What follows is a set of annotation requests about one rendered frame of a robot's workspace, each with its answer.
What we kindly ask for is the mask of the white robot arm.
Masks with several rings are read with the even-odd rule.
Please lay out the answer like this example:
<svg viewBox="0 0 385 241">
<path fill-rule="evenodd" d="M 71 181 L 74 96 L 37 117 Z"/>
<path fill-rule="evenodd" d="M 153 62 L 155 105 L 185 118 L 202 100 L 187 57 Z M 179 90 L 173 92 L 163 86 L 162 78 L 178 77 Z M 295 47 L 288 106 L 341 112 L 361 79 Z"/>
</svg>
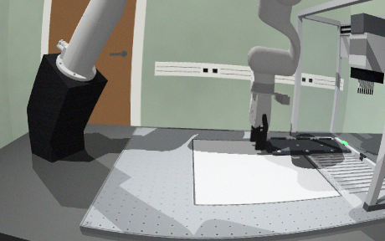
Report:
<svg viewBox="0 0 385 241">
<path fill-rule="evenodd" d="M 290 97 L 275 91 L 275 76 L 292 76 L 297 70 L 300 39 L 290 22 L 290 15 L 292 6 L 300 1 L 259 0 L 259 18 L 291 39 L 290 48 L 283 50 L 256 46 L 248 53 L 248 65 L 251 68 L 250 90 L 275 95 L 274 100 L 282 105 L 290 105 Z M 56 65 L 64 75 L 78 81 L 89 81 L 95 77 L 96 68 L 93 64 L 121 19 L 126 2 L 127 0 L 90 0 L 69 44 L 61 39 L 56 46 L 61 51 Z"/>
</svg>

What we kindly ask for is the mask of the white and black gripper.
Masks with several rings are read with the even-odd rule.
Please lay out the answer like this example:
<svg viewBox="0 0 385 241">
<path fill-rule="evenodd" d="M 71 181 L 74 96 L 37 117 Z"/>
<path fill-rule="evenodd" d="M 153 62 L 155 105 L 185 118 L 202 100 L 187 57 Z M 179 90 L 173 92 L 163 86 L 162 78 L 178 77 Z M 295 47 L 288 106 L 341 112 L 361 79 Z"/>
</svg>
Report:
<svg viewBox="0 0 385 241">
<path fill-rule="evenodd" d="M 256 151 L 264 151 L 267 132 L 270 127 L 272 94 L 253 91 L 250 91 L 250 93 L 252 95 L 249 108 L 249 122 L 252 125 L 251 129 L 253 129 L 250 133 L 250 141 L 255 142 Z"/>
</svg>

